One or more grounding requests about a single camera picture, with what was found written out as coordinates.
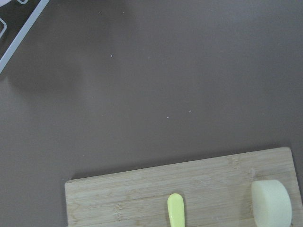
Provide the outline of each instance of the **white vegetable piece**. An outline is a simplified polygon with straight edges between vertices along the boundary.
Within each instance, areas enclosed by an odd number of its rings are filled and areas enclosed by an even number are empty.
[[[278,180],[251,184],[253,214],[258,227],[290,227],[292,205],[284,185]]]

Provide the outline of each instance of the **light green knife handle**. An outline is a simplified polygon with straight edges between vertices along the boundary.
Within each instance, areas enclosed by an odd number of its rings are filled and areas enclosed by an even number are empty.
[[[171,227],[185,227],[184,202],[181,195],[174,193],[167,199]]]

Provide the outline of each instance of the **gray table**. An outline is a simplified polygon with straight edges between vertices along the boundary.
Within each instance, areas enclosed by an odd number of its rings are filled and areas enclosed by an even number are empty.
[[[302,1],[51,0],[0,81],[0,220],[67,225],[64,183],[289,146]]]

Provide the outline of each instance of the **cutting board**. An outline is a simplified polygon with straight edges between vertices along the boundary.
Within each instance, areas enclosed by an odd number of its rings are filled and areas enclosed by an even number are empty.
[[[280,180],[293,206],[303,208],[292,153],[276,148],[128,172],[65,184],[69,227],[169,227],[167,198],[184,198],[186,227],[255,227],[250,185]]]

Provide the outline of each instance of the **wood grain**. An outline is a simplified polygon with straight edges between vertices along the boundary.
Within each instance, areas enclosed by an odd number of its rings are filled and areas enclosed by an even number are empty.
[[[303,208],[289,148],[276,148],[71,180],[65,184],[69,227],[169,227],[167,198],[184,198],[187,227],[255,227],[250,184],[277,179]]]

